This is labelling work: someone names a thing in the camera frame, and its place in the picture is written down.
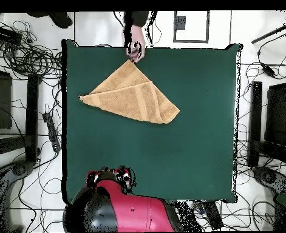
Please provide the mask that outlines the person's hand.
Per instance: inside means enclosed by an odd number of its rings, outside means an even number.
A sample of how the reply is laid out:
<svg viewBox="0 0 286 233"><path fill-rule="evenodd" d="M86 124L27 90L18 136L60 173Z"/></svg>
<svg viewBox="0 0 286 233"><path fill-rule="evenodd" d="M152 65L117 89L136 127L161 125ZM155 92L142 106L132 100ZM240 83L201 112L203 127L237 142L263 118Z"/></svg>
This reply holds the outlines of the person's hand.
<svg viewBox="0 0 286 233"><path fill-rule="evenodd" d="M146 42L142 28L137 25L132 25L126 47L127 56L133 63L137 63L145 57L145 50Z"/></svg>

